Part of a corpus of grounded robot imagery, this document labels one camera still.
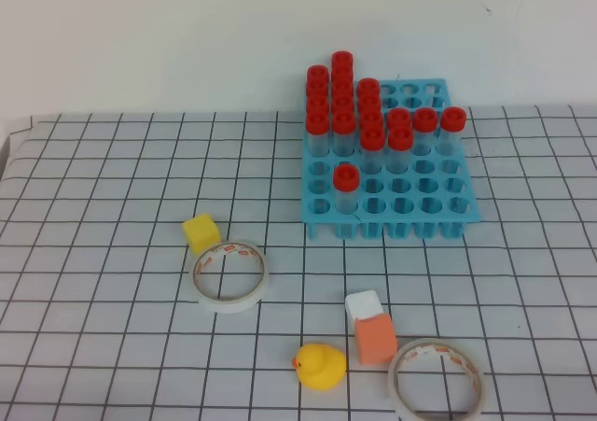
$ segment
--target orange block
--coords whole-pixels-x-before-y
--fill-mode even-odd
[[[398,340],[389,314],[357,319],[354,322],[354,338],[361,365],[389,362],[398,350]]]

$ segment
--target red screw cap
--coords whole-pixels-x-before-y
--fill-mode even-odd
[[[332,69],[341,64],[353,69],[353,54],[348,50],[339,50],[332,54]]]
[[[367,127],[361,133],[361,147],[370,152],[376,152],[385,146],[385,133],[381,127]]]
[[[341,164],[334,170],[334,188],[342,192],[352,192],[358,188],[358,169],[352,164]]]
[[[414,133],[410,127],[398,127],[390,132],[388,146],[393,150],[410,150],[414,143]]]
[[[397,128],[410,128],[410,112],[406,108],[392,108],[388,113],[388,132]]]
[[[327,88],[327,82],[324,82],[323,80],[309,80],[307,82],[307,96],[327,96],[329,94]]]
[[[356,87],[356,93],[358,97],[364,96],[365,94],[376,94],[379,95],[382,88],[380,82],[375,78],[362,78],[358,81]]]
[[[338,79],[332,82],[332,97],[337,94],[350,94],[354,96],[353,82],[347,78]]]
[[[358,112],[363,113],[367,110],[382,111],[382,99],[374,94],[365,95],[358,100]]]
[[[337,111],[332,117],[332,129],[337,134],[351,134],[356,130],[356,118],[353,111]]]
[[[457,106],[451,106],[441,114],[441,128],[446,132],[460,132],[466,124],[466,112]]]
[[[383,129],[383,114],[380,110],[366,110],[360,114],[359,123],[361,130],[365,130],[367,127]]]
[[[307,113],[329,113],[327,96],[315,94],[307,98]]]
[[[322,80],[329,82],[329,72],[322,64],[315,64],[307,70],[307,81]]]
[[[354,99],[349,93],[337,92],[332,98],[332,113],[337,111],[353,111],[354,112]]]
[[[329,132],[329,115],[327,113],[307,115],[307,133],[320,135],[327,132]]]
[[[353,68],[351,66],[347,66],[345,64],[340,64],[338,66],[334,66],[332,68],[332,82],[337,82],[338,80],[348,80],[349,82],[353,82]]]
[[[414,112],[412,126],[417,132],[433,132],[437,127],[437,111],[433,108],[419,108]]]

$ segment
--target tape roll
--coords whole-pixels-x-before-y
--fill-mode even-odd
[[[237,299],[218,299],[208,296],[199,282],[201,272],[214,260],[233,253],[246,257],[247,260],[254,260],[261,271],[261,280],[253,290]],[[197,262],[195,262],[195,267],[188,273],[195,288],[194,293],[197,301],[206,309],[219,314],[235,314],[250,309],[263,298],[270,280],[270,272],[268,271],[265,256],[256,246],[242,242],[221,242],[210,246],[201,253]]]
[[[459,421],[474,421],[479,419],[483,402],[485,401],[485,385],[483,375],[479,367],[462,349],[451,342],[442,339],[420,339],[402,346],[390,363],[388,372],[388,391],[394,405],[396,414],[405,421],[437,421],[436,418],[416,414],[405,401],[400,398],[398,392],[398,370],[403,363],[415,360],[424,355],[440,355],[458,365],[471,379],[473,391],[475,392],[475,403],[468,413],[455,416],[453,419]]]

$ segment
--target yellow cube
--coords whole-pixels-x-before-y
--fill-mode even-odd
[[[183,223],[188,246],[199,255],[208,246],[220,242],[220,231],[207,214],[200,214]]]

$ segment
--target white cube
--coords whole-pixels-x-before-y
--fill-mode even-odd
[[[349,327],[354,331],[354,322],[358,319],[365,320],[383,314],[382,303],[375,290],[347,295],[344,300]]]

